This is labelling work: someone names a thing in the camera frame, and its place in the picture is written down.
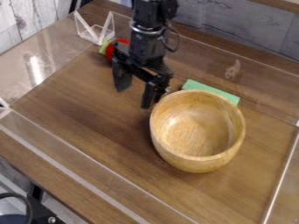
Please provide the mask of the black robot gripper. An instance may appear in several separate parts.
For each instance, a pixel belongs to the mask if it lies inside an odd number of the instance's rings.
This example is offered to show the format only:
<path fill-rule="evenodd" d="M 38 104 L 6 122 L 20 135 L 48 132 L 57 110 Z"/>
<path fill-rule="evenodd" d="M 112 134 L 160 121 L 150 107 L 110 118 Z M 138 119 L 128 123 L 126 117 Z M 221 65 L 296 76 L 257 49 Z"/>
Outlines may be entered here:
<path fill-rule="evenodd" d="M 132 84 L 132 76 L 145 83 L 141 97 L 141 108 L 149 109 L 166 92 L 166 81 L 172 71 L 164 64 L 165 51 L 173 49 L 166 45 L 166 29 L 141 30 L 132 26 L 129 45 L 113 42 L 112 75 L 117 92 L 126 90 Z"/>

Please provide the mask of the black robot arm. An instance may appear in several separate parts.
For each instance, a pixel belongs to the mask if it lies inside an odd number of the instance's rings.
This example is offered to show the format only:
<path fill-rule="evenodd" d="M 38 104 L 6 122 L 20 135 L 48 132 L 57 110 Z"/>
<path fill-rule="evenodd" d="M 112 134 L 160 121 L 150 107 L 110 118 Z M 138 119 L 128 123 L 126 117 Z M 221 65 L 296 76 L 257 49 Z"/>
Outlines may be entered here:
<path fill-rule="evenodd" d="M 174 32 L 170 20 L 178 8 L 177 0 L 132 0 L 130 41 L 128 44 L 112 42 L 112 74 L 117 92 L 126 90 L 132 76 L 144 82 L 140 107 L 148 109 L 158 102 L 169 87 L 173 71 L 164 64 L 165 51 L 169 47 L 168 31 Z"/>

